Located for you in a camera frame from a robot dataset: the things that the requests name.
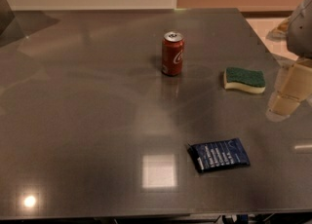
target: soda can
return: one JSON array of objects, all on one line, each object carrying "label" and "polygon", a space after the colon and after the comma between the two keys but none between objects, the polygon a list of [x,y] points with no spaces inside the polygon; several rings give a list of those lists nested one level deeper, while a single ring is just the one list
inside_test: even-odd
[{"label": "soda can", "polygon": [[162,48],[162,71],[169,76],[175,76],[182,71],[184,38],[178,32],[168,32],[164,35]]}]

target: green scouring pad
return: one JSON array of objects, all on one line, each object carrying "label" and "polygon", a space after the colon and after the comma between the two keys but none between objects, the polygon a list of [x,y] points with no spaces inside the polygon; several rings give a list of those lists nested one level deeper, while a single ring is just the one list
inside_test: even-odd
[{"label": "green scouring pad", "polygon": [[227,67],[224,72],[224,87],[247,93],[263,93],[265,90],[265,81],[262,71]]}]

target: can top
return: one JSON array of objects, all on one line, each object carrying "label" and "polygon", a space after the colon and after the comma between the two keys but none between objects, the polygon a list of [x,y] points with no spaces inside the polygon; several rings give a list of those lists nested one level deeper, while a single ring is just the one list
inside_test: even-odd
[{"label": "can top", "polygon": [[183,39],[183,35],[181,35],[178,32],[171,31],[171,32],[166,33],[164,35],[164,38],[165,40],[170,41],[170,42],[178,42]]}]

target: black packet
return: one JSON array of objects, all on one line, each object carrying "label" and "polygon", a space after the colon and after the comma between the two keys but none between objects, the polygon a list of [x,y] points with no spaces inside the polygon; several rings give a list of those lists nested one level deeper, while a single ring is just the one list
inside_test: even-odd
[{"label": "black packet", "polygon": [[239,138],[189,144],[188,153],[200,173],[250,165],[248,155]]}]

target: sponge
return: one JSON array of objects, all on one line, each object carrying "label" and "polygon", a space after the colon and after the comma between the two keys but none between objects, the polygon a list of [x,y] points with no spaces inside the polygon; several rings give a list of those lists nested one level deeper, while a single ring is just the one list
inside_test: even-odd
[{"label": "sponge", "polygon": [[247,93],[263,93],[265,90],[262,71],[227,67],[223,78],[226,89],[236,89]]}]

